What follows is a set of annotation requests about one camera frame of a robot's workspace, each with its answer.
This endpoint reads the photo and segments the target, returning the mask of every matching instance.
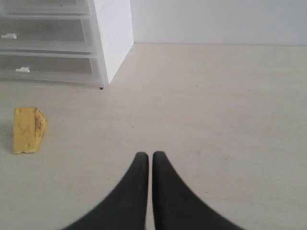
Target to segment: beige floor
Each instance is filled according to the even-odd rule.
[[[135,152],[165,150],[235,223],[305,230],[306,101],[307,47],[135,45],[103,91],[0,81],[1,229],[60,229],[109,193]],[[37,154],[11,154],[18,106],[49,119]]]

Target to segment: white wall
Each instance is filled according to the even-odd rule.
[[[95,0],[108,82],[133,46],[130,0]]]
[[[135,42],[307,45],[307,0],[131,0]]]

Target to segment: yellow sponge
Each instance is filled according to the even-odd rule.
[[[14,153],[33,153],[38,150],[47,127],[47,119],[35,107],[14,111]]]

